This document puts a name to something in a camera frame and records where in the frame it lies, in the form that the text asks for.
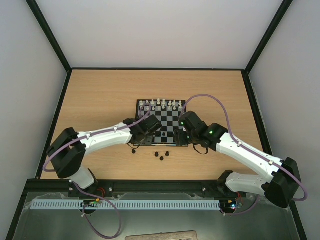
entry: white robotic arm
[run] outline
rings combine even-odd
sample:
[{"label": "white robotic arm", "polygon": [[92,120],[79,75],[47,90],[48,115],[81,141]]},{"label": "white robotic arm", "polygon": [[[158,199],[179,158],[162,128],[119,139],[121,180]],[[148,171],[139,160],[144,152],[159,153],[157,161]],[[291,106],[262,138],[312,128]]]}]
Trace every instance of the white robotic arm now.
[{"label": "white robotic arm", "polygon": [[72,180],[81,189],[94,185],[97,181],[93,173],[81,164],[86,155],[113,145],[140,143],[162,126],[154,115],[135,124],[137,122],[135,119],[128,118],[115,126],[96,131],[75,132],[73,128],[65,129],[47,151],[48,156],[51,157],[66,144],[75,142],[51,160],[57,176],[60,179]]},{"label": "white robotic arm", "polygon": [[222,192],[228,189],[232,192],[258,194],[266,196],[269,201],[279,207],[286,208],[288,206],[299,185],[277,165],[301,181],[298,165],[293,159],[288,157],[283,161],[254,148],[234,135],[232,138],[228,129],[217,123],[207,126],[192,111],[182,115],[179,121],[183,124],[184,130],[178,130],[174,133],[178,146],[201,145],[203,148],[212,149],[234,158],[258,174],[248,175],[225,171],[218,179]]}]

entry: red wire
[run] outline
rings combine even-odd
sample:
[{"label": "red wire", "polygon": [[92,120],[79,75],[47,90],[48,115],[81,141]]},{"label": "red wire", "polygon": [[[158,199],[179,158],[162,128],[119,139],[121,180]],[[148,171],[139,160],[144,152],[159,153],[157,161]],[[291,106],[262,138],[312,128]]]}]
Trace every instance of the red wire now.
[{"label": "red wire", "polygon": [[240,193],[239,192],[236,192],[236,193],[238,194],[238,198],[236,200],[241,199],[241,203],[244,204],[244,200],[242,199],[242,196],[240,195]]},{"label": "red wire", "polygon": [[103,193],[106,194],[106,191],[103,187],[99,187],[98,189],[101,189],[103,191]]},{"label": "red wire", "polygon": [[104,198],[105,197],[104,191],[102,189],[100,189],[100,188],[98,188],[97,190],[101,192],[102,197]]}]

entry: chessboard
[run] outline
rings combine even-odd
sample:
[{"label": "chessboard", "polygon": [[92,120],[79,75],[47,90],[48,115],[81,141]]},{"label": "chessboard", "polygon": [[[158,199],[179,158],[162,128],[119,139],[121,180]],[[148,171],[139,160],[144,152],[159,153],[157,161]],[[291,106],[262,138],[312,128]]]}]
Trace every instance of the chessboard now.
[{"label": "chessboard", "polygon": [[[138,99],[136,101],[136,113],[135,118],[141,118],[148,112],[148,106],[144,106],[140,113],[139,109],[141,105],[144,105],[148,101],[150,104],[152,103],[152,99]],[[161,121],[162,127],[157,132],[155,132],[154,136],[146,139],[140,145],[142,146],[176,146],[174,140],[174,131],[183,129],[184,127],[179,123],[179,116],[182,111],[182,107],[179,107],[179,102],[181,101],[181,106],[183,107],[186,104],[185,100],[161,100],[160,104],[157,100],[154,101],[154,104],[151,104],[151,112],[150,115],[155,115],[156,118]]]}]

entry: wooden board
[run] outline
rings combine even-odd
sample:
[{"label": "wooden board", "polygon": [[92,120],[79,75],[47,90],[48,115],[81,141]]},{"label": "wooden board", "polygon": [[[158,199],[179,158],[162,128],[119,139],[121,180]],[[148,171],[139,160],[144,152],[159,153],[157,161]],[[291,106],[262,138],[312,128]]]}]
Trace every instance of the wooden board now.
[{"label": "wooden board", "polygon": [[198,240],[196,231],[127,236],[125,240]]},{"label": "wooden board", "polygon": [[[240,71],[74,70],[53,140],[69,127],[93,131],[134,118],[137,99],[187,100],[196,94],[210,94],[222,101],[233,133],[262,149]],[[195,98],[187,109],[208,125],[227,126],[223,110],[210,98]],[[155,152],[164,160],[155,157]],[[253,173],[231,157],[214,151],[200,155],[192,146],[146,146],[132,154],[127,145],[115,145],[86,156],[82,164],[98,180],[214,180],[225,170]],[[57,179],[57,175],[43,172],[41,178]]]}]

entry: white wall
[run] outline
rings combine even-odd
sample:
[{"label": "white wall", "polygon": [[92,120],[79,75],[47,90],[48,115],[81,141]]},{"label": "white wall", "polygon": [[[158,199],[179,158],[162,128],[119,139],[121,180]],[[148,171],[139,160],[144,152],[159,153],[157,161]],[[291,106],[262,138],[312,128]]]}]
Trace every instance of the white wall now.
[{"label": "white wall", "polygon": [[72,67],[245,68],[282,0],[37,0]]},{"label": "white wall", "polygon": [[273,153],[297,161],[309,191],[297,207],[310,240],[320,234],[319,13],[318,0],[293,1],[250,74]]},{"label": "white wall", "polygon": [[34,178],[66,77],[26,1],[0,1],[0,239]]}]

